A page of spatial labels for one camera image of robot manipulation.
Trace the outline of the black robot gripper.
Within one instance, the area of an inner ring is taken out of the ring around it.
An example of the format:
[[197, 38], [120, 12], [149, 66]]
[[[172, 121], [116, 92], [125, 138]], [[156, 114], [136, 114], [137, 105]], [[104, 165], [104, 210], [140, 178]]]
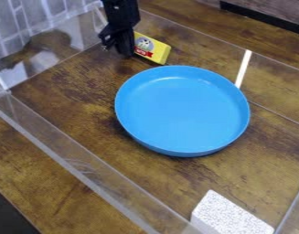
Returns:
[[101, 0], [106, 13], [105, 26], [98, 33], [104, 49], [113, 47], [118, 54], [134, 54], [134, 32], [132, 27], [140, 21], [136, 0]]

